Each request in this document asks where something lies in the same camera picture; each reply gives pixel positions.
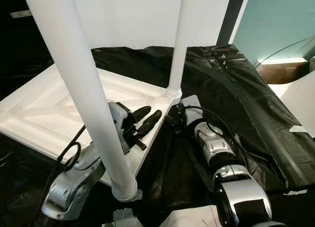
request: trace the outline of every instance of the wire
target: wire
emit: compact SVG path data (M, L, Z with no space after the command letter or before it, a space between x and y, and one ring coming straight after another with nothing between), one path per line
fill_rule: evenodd
M217 115L216 113L214 113L213 111L211 110L208 110L206 108L203 108L203 107L200 107L200 106L195 106L195 105L189 105L189 106L185 106L184 109L199 109L199 110L202 110L204 112L207 112L213 116L215 116L227 129L227 132L228 132L228 135L229 137L231 138L231 140L233 141L235 147L239 147L240 150L242 151L243 153L243 156L244 156L244 159L245 159L245 163L246 163L246 168L249 169L249 161L248 161L248 157L247 157L247 154L246 154L246 151L245 149L243 148L243 146L241 144L239 144L239 142L235 139L234 137L234 134L232 133L230 127L227 125L227 123L219 116ZM211 126L209 126L209 129L214 132L215 134L223 137L223 134L220 134L216 131L214 131L213 129L211 129Z
M288 46L286 46L286 47L280 49L279 51L277 51L277 52L271 54L270 56L268 56L267 58L265 58L262 62L260 62L258 65L256 65L255 68L257 68L258 66L260 66L265 60L269 59L270 57L274 56L275 54L279 53L280 51L283 51L283 50L285 50L286 48L289 48L289 47L291 47L291 46L294 46L294 45L296 45L296 44L298 44L298 43L301 43L302 41L308 40L308 39L310 39L310 38L314 39L314 38L315 38L315 35L309 36L309 37L307 37L307 38L305 38L305 39L303 39L303 40L297 41L297 42L295 42L295 43L293 43L293 44L291 44L291 45L288 45Z
M38 216L38 213L41 209L41 206L43 205L43 202L45 200L45 197L49 191L49 187L51 185L51 183L53 182L54 178L56 177L57 175L57 171L58 169L60 168L61 166L61 162L63 160L63 157L65 156L65 154L69 151L69 149L71 147L73 147L74 145L77 145L77 152L76 154L70 158L69 160L67 160L67 162L64 164L63 166L63 170L64 171L68 171L70 170L74 165L75 163L77 162L79 156L80 156L80 153L81 153L81 144L78 143L76 140L80 137L80 135L83 133L83 131L85 130L85 125L83 125L80 130L77 132L77 134L74 136L74 138L69 142L69 144L65 147L65 149L63 150L63 152L61 152L61 154L57 157L57 160L55 162L55 165L53 166L52 170L50 171L49 175L48 175L48 178L47 178L47 181L46 181L46 184L45 184L45 187L44 187L44 190L43 190L43 193L41 195L41 199L40 199L40 203L37 207L37 210L35 212L35 215L33 217L33 220L31 222L31 225L30 226L34 226L35 224L35 221L36 221L36 218Z

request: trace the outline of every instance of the black cable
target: black cable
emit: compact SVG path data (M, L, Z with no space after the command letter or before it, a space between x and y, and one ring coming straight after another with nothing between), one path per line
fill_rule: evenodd
M200 107L200 106L195 106L195 105L189 105L189 106L185 106L184 109L199 109L199 110L202 110L204 112L207 112L213 116L215 116L227 129L227 132L228 132L228 135L229 137L232 139L232 142L234 143L235 145L235 148L236 147L239 147L240 150L242 151L243 153L243 156L244 156L244 159L245 159L245 163L246 163L246 168L249 170L249 161L248 161L248 157L247 157L247 154L246 154L246 151L245 149L243 148L243 146L241 144L238 143L238 141L235 139L234 137L234 134L233 132L231 131L230 127L226 124L226 122L219 116L217 115L216 113L214 113L213 111L211 110L208 110L206 108L203 108L203 107ZM214 129L211 129L211 126L209 126L209 129L214 132L215 134L223 137L223 134L220 134L216 131L214 131Z
M289 47L291 47L291 46L294 46L294 45L296 45L296 44L298 44L298 43L301 43L302 41L308 40L308 39L310 39L310 38L315 38L315 35L309 36L309 37L307 37L307 38L305 38L305 39L303 39L303 40L297 41L297 42L295 42L295 43L293 43L293 44L291 44L291 45L288 45L288 46L286 46L286 47L280 49L279 51L277 51L277 52L271 54L270 56L268 56L267 58L265 58L262 62L260 62L258 65L256 65L255 68L257 68L258 66L260 66L265 60L269 59L270 57L274 56L275 54L279 53L280 51L283 51L283 50L285 50L286 48L289 48Z
M37 207L37 210L35 212L35 215L33 217L31 225L30 225L31 227L34 226L34 224L35 224L35 221L36 221L36 218L38 216L38 213L39 213L39 211L41 209L41 206L43 205L43 202L45 200L45 197L46 197L46 195L47 195L47 193L49 191L49 187L50 187L51 183L53 182L53 180L55 179L55 177L57 175L57 172L58 172L58 169L61 166L61 162L63 160L63 157L69 151L69 149L71 147L73 147L74 145L77 145L77 152L72 158L67 160L67 162L64 164L63 170L64 171L70 170L75 165L75 163L77 162L77 160L78 160L78 158L80 156L80 153L81 153L81 144L78 143L76 140L80 137L80 135L83 133L84 130L85 130L85 125L83 125L80 128L80 130L77 132L77 134L74 136L74 138L69 142L69 144L63 150L63 152L61 152L61 154L58 156L58 158L57 158L57 160L55 162L55 165L53 166L52 170L50 171L50 173L48 175L48 178L47 178L47 181L46 181L43 193L42 193L41 198L40 198L40 203L39 203L39 205Z

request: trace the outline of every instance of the black tarp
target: black tarp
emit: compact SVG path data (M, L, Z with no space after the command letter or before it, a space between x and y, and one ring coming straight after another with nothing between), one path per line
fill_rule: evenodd
M167 87L172 48L98 48L92 53L101 69ZM183 97L197 95L203 107L219 114L238 134L251 174L268 193L315 184L315 142L306 133L289 132L299 122L234 46L190 47L182 91ZM1 143L6 145L1 150L1 167L5 158L5 165L10 168L1 168L1 212L2 218L16 220L23 211L12 211L12 205L38 196L36 190L43 188L47 175L41 172L50 169L51 160L36 152L25 154L21 152L25 148L16 148L21 144L3 141L10 140L1 136ZM26 172L20 173L21 167ZM209 173L199 145L185 133L175 134L167 123L162 125L137 181L144 197L135 212L143 223L156 218L157 224L168 211L213 203L207 188ZM106 207L102 206L102 212L96 211L101 202L107 202ZM112 211L121 207L114 203L110 189L97 185L78 221L107 221Z

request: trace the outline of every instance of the white plastic platform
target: white plastic platform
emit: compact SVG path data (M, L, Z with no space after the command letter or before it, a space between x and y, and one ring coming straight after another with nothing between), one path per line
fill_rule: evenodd
M145 105L151 106L151 112L143 120L158 109L162 111L162 118L142 140L147 149L142 151L135 145L125 155L130 172L136 175L165 114L178 101L166 97L165 88L102 69L98 69L98 73L109 102L119 101L131 111ZM80 115L55 65L0 102L0 132L53 159L60 155L82 125ZM78 139L82 148L87 147L91 141L87 130ZM76 148L71 148L64 161L75 152ZM101 180L111 185L107 172Z

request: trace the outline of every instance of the white pole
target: white pole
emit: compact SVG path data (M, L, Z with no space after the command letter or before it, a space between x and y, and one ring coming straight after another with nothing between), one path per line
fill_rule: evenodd
M129 172L74 0L26 0L76 108L113 182L119 201L131 200Z
M182 95L181 83L187 51L190 5L189 0L181 1L171 74L166 91L170 97L180 97Z

